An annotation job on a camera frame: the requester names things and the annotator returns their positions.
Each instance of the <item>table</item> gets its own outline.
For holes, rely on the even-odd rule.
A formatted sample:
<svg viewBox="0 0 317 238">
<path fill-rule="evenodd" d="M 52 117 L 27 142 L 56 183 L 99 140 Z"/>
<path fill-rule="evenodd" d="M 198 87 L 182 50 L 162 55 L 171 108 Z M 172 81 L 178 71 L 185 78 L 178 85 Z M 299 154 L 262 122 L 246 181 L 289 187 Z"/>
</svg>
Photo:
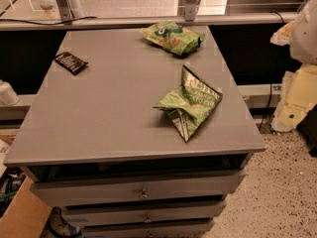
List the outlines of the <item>table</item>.
<svg viewBox="0 0 317 238">
<path fill-rule="evenodd" d="M 6 160 L 32 190 L 86 237 L 203 233 L 224 198 L 264 150 L 262 139 L 207 27 L 206 40 L 179 58 L 137 29 L 68 32 L 69 51 L 89 67 L 73 76 L 55 62 Z M 180 85 L 189 62 L 223 92 L 214 112 L 185 143 L 153 109 Z"/>
</svg>

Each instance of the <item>green chip bag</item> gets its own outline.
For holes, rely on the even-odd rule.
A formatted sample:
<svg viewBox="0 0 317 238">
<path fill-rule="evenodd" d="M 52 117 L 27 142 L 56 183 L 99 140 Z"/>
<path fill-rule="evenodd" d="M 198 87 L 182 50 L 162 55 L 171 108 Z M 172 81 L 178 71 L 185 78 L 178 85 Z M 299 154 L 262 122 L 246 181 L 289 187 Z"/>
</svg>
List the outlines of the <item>green chip bag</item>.
<svg viewBox="0 0 317 238">
<path fill-rule="evenodd" d="M 222 93 L 203 82 L 187 64 L 182 67 L 181 85 L 154 108 L 167 112 L 168 118 L 187 142 L 221 99 Z"/>
<path fill-rule="evenodd" d="M 204 34 L 194 33 L 170 21 L 142 28 L 140 33 L 147 40 L 179 56 L 196 50 L 205 39 Z"/>
</svg>

